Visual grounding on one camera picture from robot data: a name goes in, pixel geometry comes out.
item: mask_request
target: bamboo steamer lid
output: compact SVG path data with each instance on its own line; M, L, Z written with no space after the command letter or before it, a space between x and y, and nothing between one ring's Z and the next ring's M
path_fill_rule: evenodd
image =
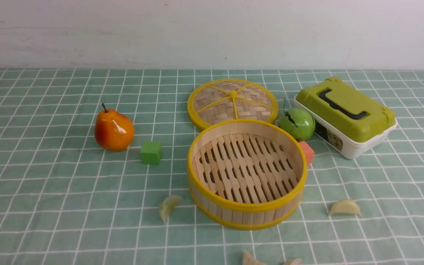
M278 102L259 84L221 79L195 89L187 101L187 112L200 130L234 119L261 120L272 124L278 116Z

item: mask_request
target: wooden block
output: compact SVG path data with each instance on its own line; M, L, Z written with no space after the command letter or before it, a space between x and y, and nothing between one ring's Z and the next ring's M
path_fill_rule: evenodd
M312 159L313 159L313 155L315 154L315 152L305 141L300 141L299 145L301 146L302 151L305 154L305 159L307 160L307 164L308 165L311 164Z
M158 141L146 141L140 150L140 159L143 164L158 165L162 156L161 143Z

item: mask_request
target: bamboo steamer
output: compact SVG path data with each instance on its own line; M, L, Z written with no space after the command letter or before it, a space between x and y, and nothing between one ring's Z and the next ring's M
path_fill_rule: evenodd
M274 123L278 116L278 101L259 84L241 79L220 79L197 87L187 100L187 112L200 130L235 119Z
M268 122L239 119L200 133L187 156L191 197L222 225L256 230L288 218L307 178L302 149Z

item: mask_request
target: pear stem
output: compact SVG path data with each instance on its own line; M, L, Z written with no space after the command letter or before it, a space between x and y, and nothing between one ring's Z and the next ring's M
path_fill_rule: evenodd
M107 109L106 109L106 106L104 105L104 103L102 103L101 106L104 108L104 111L107 113Z

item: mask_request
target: plastic lunch box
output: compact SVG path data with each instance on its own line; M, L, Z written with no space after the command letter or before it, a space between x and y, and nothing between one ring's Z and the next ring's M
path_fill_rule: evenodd
M315 133L348 159L383 142L397 127L393 110L338 77L302 89L294 102L313 115Z

